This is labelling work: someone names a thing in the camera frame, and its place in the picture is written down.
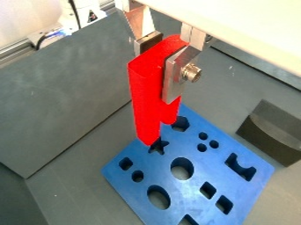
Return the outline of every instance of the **circular hole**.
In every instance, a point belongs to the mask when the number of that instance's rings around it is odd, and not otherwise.
[[[143,172],[142,171],[133,172],[131,179],[133,179],[133,181],[139,183],[143,180]]]
[[[218,148],[218,142],[216,140],[210,141],[209,145],[213,149]]]
[[[205,152],[208,150],[208,146],[205,144],[198,145],[198,151]]]
[[[209,138],[209,135],[205,132],[201,132],[200,133],[200,139],[201,140],[208,140],[208,138]]]
[[[161,186],[153,185],[147,190],[150,203],[159,209],[170,207],[170,196]]]
[[[172,163],[170,170],[177,179],[190,179],[194,172],[193,163],[188,158],[177,158]]]

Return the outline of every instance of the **bolt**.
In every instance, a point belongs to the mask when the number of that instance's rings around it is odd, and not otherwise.
[[[184,79],[190,80],[196,83],[201,78],[202,69],[197,67],[193,63],[189,63],[181,70]]]

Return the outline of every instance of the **rectangular hole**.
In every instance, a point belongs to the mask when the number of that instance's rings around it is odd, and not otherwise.
[[[229,214],[233,203],[232,201],[222,195],[216,203],[217,208],[221,210],[224,214]]]
[[[217,188],[209,182],[205,182],[202,187],[200,188],[200,192],[210,200],[217,192]]]
[[[133,161],[129,157],[125,157],[121,161],[119,161],[119,166],[121,168],[126,171],[130,169],[130,167],[133,166]]]

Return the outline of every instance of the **red block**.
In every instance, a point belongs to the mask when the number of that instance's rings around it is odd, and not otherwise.
[[[181,97],[161,100],[165,61],[189,43],[173,35],[129,63],[131,102],[138,138],[151,145],[161,136],[161,122],[176,122]]]

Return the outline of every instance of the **blue shape sorter board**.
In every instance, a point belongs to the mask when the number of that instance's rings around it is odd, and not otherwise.
[[[147,225],[242,224],[273,171],[185,105],[161,139],[151,146],[135,139],[102,168]]]

